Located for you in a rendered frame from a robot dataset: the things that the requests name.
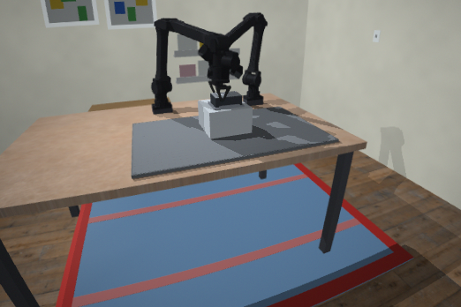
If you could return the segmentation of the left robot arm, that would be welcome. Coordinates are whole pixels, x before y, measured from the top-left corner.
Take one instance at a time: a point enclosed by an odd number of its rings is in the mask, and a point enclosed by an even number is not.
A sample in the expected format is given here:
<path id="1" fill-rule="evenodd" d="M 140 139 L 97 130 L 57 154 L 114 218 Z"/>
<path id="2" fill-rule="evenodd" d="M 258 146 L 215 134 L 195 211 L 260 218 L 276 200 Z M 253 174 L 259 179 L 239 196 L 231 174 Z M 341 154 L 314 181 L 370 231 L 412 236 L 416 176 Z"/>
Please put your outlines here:
<path id="1" fill-rule="evenodd" d="M 246 17 L 247 16 L 247 17 Z M 263 21 L 262 21 L 263 20 Z M 261 23 L 261 24 L 260 24 Z M 250 61 L 245 74 L 243 75 L 242 82 L 244 85 L 249 86 L 246 95 L 243 98 L 247 101 L 262 100 L 259 86 L 261 84 L 261 72 L 259 71 L 259 60 L 261 53 L 262 36 L 264 33 L 265 26 L 268 26 L 267 20 L 264 15 L 260 12 L 248 13 L 243 17 L 238 25 L 231 29 L 226 35 L 230 39 L 230 46 L 246 31 L 253 26 L 253 43 L 250 55 Z M 209 61 L 209 67 L 213 67 L 213 56 L 215 52 L 210 52 L 206 45 L 202 45 L 198 51 L 198 55 L 201 56 L 205 61 Z M 251 71 L 251 72 L 249 72 Z M 252 74 L 252 72 L 255 72 Z M 259 71 L 259 72 L 257 72 Z M 251 84 L 251 85 L 250 85 Z M 245 97 L 244 97 L 245 96 Z M 247 99 L 250 98 L 250 99 Z"/>

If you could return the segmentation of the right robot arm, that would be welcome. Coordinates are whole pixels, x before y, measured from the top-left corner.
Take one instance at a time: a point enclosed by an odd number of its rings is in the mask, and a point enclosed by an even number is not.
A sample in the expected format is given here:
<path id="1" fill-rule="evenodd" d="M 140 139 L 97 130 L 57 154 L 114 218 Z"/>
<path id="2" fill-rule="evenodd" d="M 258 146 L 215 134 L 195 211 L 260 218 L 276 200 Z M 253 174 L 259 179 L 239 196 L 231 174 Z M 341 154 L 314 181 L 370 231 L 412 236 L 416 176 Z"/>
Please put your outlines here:
<path id="1" fill-rule="evenodd" d="M 158 19 L 154 22 L 157 36 L 156 74 L 151 84 L 151 89 L 153 94 L 158 95 L 155 95 L 155 104 L 152 104 L 152 107 L 155 107 L 153 110 L 172 108 L 172 104 L 168 101 L 167 98 L 167 92 L 172 90 L 170 77 L 167 75 L 169 31 L 182 34 L 183 36 L 199 41 L 208 46 L 208 48 L 210 42 L 210 52 L 216 52 L 213 54 L 213 66 L 224 67 L 222 68 L 222 79 L 229 79 L 230 74 L 239 79 L 243 74 L 243 66 L 240 65 L 238 52 L 231 50 L 217 51 L 229 49 L 230 39 L 227 35 L 209 32 L 204 29 L 201 30 L 201 28 L 197 26 L 186 24 L 184 21 L 181 23 L 180 20 L 176 20 L 178 19 Z"/>

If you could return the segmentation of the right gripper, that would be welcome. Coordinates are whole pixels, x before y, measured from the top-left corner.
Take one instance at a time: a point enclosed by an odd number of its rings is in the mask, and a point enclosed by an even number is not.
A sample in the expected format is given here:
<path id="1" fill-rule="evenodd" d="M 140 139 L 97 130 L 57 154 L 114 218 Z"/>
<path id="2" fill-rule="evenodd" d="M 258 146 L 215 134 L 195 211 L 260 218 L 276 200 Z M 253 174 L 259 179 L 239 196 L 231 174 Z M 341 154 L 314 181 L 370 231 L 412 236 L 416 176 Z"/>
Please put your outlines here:
<path id="1" fill-rule="evenodd" d="M 208 83 L 209 83 L 213 93 L 215 93 L 215 90 L 214 90 L 212 85 L 215 86 L 215 89 L 216 89 L 216 92 L 217 92 L 217 94 L 219 96 L 220 101 L 224 102 L 228 92 L 231 89 L 231 86 L 222 85 L 222 84 L 225 84 L 225 83 L 230 83 L 229 79 L 222 79 L 222 68 L 223 68 L 222 66 L 220 66 L 220 67 L 213 66 L 213 76 L 214 77 L 209 76 L 209 79 L 212 79 L 212 80 L 210 80 Z M 223 98 L 222 98 L 222 96 L 220 94 L 220 90 L 226 90 Z"/>

